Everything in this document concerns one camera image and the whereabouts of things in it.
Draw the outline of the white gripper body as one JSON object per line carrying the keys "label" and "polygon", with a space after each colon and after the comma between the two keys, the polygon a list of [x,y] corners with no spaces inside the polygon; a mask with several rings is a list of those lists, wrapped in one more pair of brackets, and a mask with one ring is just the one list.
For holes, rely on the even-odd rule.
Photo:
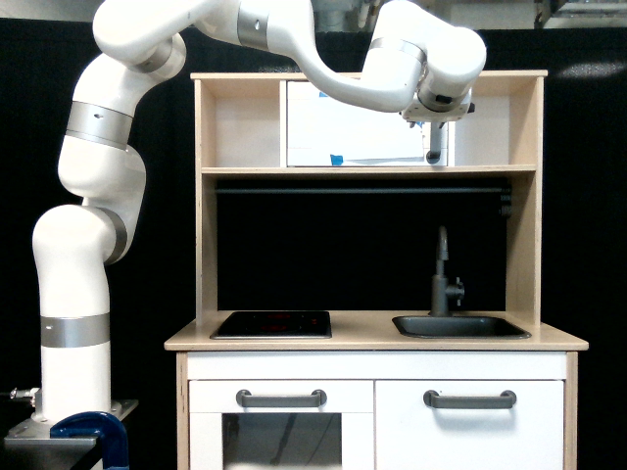
{"label": "white gripper body", "polygon": [[436,102],[425,105],[415,92],[412,102],[400,115],[408,122],[447,122],[460,120],[473,112],[472,89],[469,89],[463,98],[449,105]]}

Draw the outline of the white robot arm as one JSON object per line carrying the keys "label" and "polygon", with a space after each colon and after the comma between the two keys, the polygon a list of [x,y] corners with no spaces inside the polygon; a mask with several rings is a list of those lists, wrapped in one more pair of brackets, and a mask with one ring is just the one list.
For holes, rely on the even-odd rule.
{"label": "white robot arm", "polygon": [[458,118],[487,57],[482,38],[411,1],[379,10],[362,73],[349,78],[319,56],[308,1],[107,1],[95,13],[99,48],[73,92],[58,175],[79,197],[44,213],[32,234],[39,286],[41,401],[58,423],[107,412],[111,400],[108,265],[128,252],[146,169],[128,138],[136,107],[183,68],[181,33],[287,57],[326,95],[378,112]]}

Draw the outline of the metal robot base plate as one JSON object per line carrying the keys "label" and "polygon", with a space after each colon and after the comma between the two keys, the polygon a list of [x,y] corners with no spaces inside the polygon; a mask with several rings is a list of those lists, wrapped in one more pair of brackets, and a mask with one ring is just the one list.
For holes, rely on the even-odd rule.
{"label": "metal robot base plate", "polygon": [[57,437],[50,435],[52,423],[36,413],[11,428],[4,438],[8,448],[19,447],[84,447],[90,449],[97,443],[95,435]]}

